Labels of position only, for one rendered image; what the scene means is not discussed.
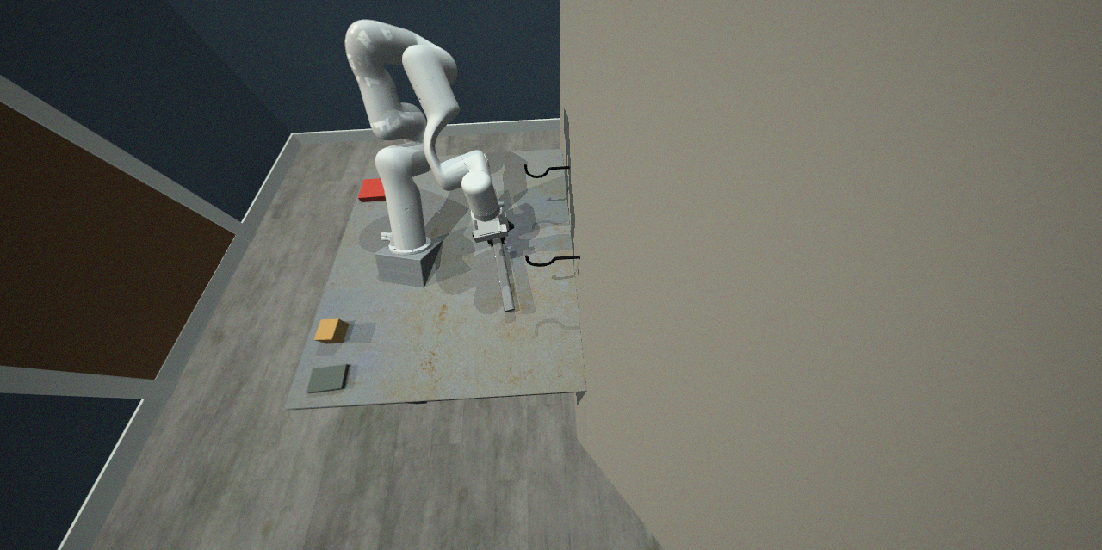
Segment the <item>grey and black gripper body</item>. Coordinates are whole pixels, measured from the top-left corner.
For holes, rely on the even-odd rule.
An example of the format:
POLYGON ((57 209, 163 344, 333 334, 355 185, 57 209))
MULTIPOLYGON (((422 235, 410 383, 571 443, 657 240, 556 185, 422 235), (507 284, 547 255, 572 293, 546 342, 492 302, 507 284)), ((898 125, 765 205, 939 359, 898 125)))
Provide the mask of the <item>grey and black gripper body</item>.
MULTIPOLYGON (((506 212, 505 212, 505 211, 504 211, 504 208, 501 207, 501 208, 500 208, 500 211, 499 211, 499 213, 498 213, 498 219, 499 219, 499 224, 500 224, 500 225, 503 225, 503 224, 506 224, 506 228, 507 228, 507 231, 508 231, 508 230, 510 229, 510 228, 509 228, 509 224, 508 224, 508 222, 507 222, 507 220, 508 220, 508 218, 507 218, 507 216, 506 216, 506 215, 504 216, 504 213, 506 213, 506 212)), ((473 225, 474 225, 474 230, 479 230, 479 225, 477 225, 477 218, 475 218, 475 217, 473 216, 473 212, 472 212, 472 211, 471 211, 471 218, 472 218, 472 222, 473 222, 473 225)))

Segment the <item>beige wall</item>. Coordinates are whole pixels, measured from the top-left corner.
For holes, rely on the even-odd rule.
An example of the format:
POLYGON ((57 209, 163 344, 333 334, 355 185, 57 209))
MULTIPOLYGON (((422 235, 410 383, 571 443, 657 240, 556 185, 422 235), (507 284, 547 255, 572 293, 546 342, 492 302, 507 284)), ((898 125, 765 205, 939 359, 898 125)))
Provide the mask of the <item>beige wall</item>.
POLYGON ((560 0, 560 149, 665 550, 1102 550, 1102 0, 560 0))

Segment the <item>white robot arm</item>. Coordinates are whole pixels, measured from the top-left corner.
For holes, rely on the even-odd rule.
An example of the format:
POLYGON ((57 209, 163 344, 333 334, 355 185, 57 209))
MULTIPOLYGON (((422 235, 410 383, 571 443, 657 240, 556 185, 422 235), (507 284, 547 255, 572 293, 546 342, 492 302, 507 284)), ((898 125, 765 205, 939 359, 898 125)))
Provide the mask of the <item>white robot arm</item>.
POLYGON ((508 236, 506 224, 499 224, 498 213, 505 205, 493 190, 486 155, 477 150, 437 161, 437 134, 460 112, 451 89, 457 77, 451 53, 403 28, 371 20, 348 28, 345 48, 375 137, 406 138, 404 145, 383 147, 375 155, 391 224, 391 231, 382 231, 381 240, 390 242, 389 250, 413 255, 430 248, 420 192, 412 180, 430 170, 440 188, 463 188, 479 225, 479 230, 473 230, 475 242, 508 236), (400 103, 395 80, 383 64, 403 66, 424 112, 415 104, 400 103))

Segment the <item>red flat block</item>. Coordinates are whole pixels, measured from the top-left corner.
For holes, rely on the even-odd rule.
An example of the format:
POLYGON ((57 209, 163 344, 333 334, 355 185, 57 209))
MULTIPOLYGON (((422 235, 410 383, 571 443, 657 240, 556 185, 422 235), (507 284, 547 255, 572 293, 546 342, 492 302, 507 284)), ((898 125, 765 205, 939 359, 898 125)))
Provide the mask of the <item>red flat block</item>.
POLYGON ((385 201, 386 196, 381 179, 375 177, 375 180, 363 180, 361 193, 359 193, 358 199, 361 199, 361 202, 385 201))

